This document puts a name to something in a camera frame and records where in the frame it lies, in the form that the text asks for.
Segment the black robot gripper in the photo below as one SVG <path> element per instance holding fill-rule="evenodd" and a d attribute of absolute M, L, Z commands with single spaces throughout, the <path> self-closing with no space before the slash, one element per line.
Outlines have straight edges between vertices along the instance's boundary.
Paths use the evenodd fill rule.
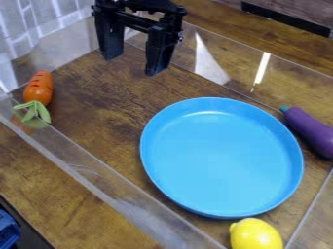
<path fill-rule="evenodd" d="M 176 45 L 184 39 L 183 19 L 188 10 L 172 0 L 96 0 L 92 6 L 96 17 L 100 48 L 106 60 L 124 54 L 124 32 L 130 27 L 148 33 L 146 75 L 156 76 L 168 69 Z M 162 13 L 158 22 L 136 15 Z"/>

